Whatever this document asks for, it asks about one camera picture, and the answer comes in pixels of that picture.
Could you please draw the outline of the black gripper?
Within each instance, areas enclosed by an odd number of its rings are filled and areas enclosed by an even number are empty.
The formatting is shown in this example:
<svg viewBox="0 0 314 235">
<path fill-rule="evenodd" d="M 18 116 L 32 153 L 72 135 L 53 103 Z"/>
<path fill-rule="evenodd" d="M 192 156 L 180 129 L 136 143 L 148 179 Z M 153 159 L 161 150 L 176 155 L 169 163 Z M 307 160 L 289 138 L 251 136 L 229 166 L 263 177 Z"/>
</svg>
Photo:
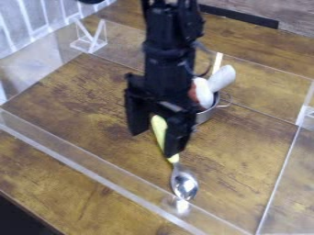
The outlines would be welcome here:
<svg viewBox="0 0 314 235">
<path fill-rule="evenodd" d="M 195 49 L 142 46 L 142 75 L 126 73 L 126 128 L 132 136 L 148 130 L 150 113 L 165 117 L 164 155 L 185 149 L 196 125 L 196 111 L 187 90 L 191 87 Z"/>
</svg>

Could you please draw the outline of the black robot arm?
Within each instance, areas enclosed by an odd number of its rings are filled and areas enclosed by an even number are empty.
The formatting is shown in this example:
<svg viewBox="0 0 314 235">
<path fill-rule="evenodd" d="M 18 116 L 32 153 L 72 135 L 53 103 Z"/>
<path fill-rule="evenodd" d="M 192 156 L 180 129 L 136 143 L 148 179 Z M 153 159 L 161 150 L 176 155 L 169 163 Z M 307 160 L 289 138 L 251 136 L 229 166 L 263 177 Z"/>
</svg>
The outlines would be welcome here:
<svg viewBox="0 0 314 235">
<path fill-rule="evenodd" d="M 141 0 L 145 22 L 144 74 L 125 74 L 126 127 L 132 135 L 148 130 L 152 114 L 166 123 L 162 152 L 166 157 L 184 150 L 196 125 L 191 88 L 197 38 L 203 19 L 196 0 Z"/>
</svg>

